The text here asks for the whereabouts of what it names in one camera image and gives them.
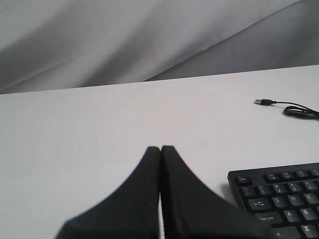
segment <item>usb cable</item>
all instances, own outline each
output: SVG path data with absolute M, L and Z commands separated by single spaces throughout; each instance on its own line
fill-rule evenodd
M 270 106 L 275 104 L 288 104 L 288 105 L 294 105 L 294 106 L 287 106 L 284 109 L 284 114 L 287 116 L 295 117 L 295 118 L 304 118 L 304 119 L 319 119 L 319 112 L 314 111 L 308 107 L 291 103 L 291 102 L 277 102 L 272 100 L 255 100 L 255 104 L 263 105 L 263 106 Z

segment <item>white desk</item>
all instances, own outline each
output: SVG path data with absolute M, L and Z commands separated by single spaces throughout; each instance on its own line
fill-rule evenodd
M 0 238 L 52 238 L 107 197 L 149 145 L 175 145 L 231 200 L 230 170 L 318 161 L 319 66 L 0 96 Z

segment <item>white cloth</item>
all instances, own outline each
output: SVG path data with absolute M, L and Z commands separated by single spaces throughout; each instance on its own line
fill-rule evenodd
M 298 0 L 0 0 L 0 92 L 144 81 Z

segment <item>keyboard key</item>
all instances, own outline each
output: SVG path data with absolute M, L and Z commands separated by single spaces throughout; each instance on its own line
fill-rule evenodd
M 319 177 L 319 169 L 311 169 L 310 174 L 314 177 Z
M 309 204 L 318 204 L 319 203 L 319 199 L 314 193 L 306 193 L 306 194 L 304 194 L 304 197 Z
M 301 192 L 303 190 L 298 182 L 290 182 L 288 183 L 288 187 L 294 193 Z
M 295 227 L 275 228 L 276 239 L 301 239 L 301 236 Z
M 317 185 L 312 180 L 306 180 L 303 182 L 303 184 L 308 191 L 314 191 L 318 189 Z
M 272 225 L 280 224 L 283 222 L 283 219 L 281 218 L 278 212 L 256 213 L 255 217 L 257 217 L 261 221 L 268 222 Z
M 319 234 L 316 228 L 313 225 L 302 225 L 301 229 L 303 230 L 304 234 L 307 238 L 317 238 Z
M 253 197 L 256 195 L 256 192 L 252 186 L 243 187 L 241 189 L 246 197 Z
M 296 171 L 296 174 L 297 174 L 297 177 L 299 177 L 301 179 L 309 177 L 309 174 L 304 170 Z
M 282 172 L 280 175 L 285 180 L 292 180 L 294 178 L 294 175 L 291 172 Z
M 238 186 L 251 185 L 251 180 L 247 176 L 239 176 L 235 179 Z
M 275 182 L 279 180 L 277 173 L 267 173 L 266 178 L 269 182 Z
M 300 221 L 300 217 L 295 210 L 284 211 L 284 214 L 290 223 L 296 223 Z
M 271 208 L 267 198 L 249 199 L 248 203 L 253 211 L 261 211 Z
M 299 195 L 289 195 L 288 200 L 294 207 L 302 206 L 304 204 Z
M 282 194 L 282 193 L 286 193 L 287 192 L 285 186 L 282 183 L 273 184 L 273 188 L 274 188 L 275 192 L 278 193 L 278 194 Z
M 272 200 L 277 208 L 285 208 L 288 206 L 283 197 L 273 197 Z
M 317 216 L 315 215 L 315 213 L 313 212 L 311 208 L 300 209 L 300 212 L 307 221 L 312 221 L 317 219 Z
M 261 195 L 271 195 L 271 191 L 268 185 L 258 185 L 257 188 Z

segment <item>a key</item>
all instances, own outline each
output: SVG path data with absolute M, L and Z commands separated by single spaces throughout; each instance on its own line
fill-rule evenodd
M 290 182 L 288 183 L 288 187 L 294 193 L 301 192 L 303 190 L 298 182 Z
M 303 184 L 308 191 L 314 191 L 318 189 L 317 185 L 312 180 L 306 180 L 303 182 Z
M 267 198 L 249 199 L 249 206 L 254 211 L 261 211 L 270 209 L 270 204 Z
M 315 213 L 313 212 L 311 208 L 300 209 L 300 212 L 307 221 L 312 221 L 317 219 L 317 216 L 315 215 Z
M 271 191 L 268 185 L 258 185 L 257 186 L 260 195 L 271 195 Z
M 319 177 L 319 169 L 311 169 L 310 174 L 314 177 Z
M 252 186 L 242 187 L 241 189 L 246 197 L 253 197 L 256 195 L 256 192 Z
M 238 186 L 251 185 L 251 180 L 247 176 L 238 176 L 235 181 Z
M 285 186 L 282 183 L 273 184 L 273 188 L 274 188 L 275 192 L 278 193 L 278 194 L 282 194 L 282 193 L 286 193 L 287 192 Z
M 294 178 L 294 175 L 291 172 L 281 172 L 280 175 L 283 179 L 290 181 Z
M 277 173 L 267 173 L 266 179 L 269 182 L 276 182 L 279 180 L 279 177 L 278 177 Z
M 281 218 L 278 212 L 256 213 L 255 217 L 257 217 L 261 221 L 268 222 L 272 225 L 280 224 L 283 222 L 283 219 Z
M 302 206 L 304 204 L 299 195 L 289 195 L 288 200 L 294 207 Z
M 276 239 L 301 239 L 295 227 L 275 228 L 273 232 Z
M 313 225 L 302 225 L 301 229 L 303 230 L 304 234 L 307 238 L 317 238 L 319 234 L 316 228 Z
M 284 214 L 290 223 L 295 223 L 300 221 L 300 218 L 295 210 L 284 211 Z
M 318 204 L 319 199 L 314 193 L 305 193 L 304 197 L 309 204 Z
M 272 197 L 272 200 L 277 208 L 285 208 L 288 206 L 283 197 Z
M 297 177 L 302 179 L 309 177 L 309 174 L 304 170 L 296 171 L 296 174 L 297 174 Z

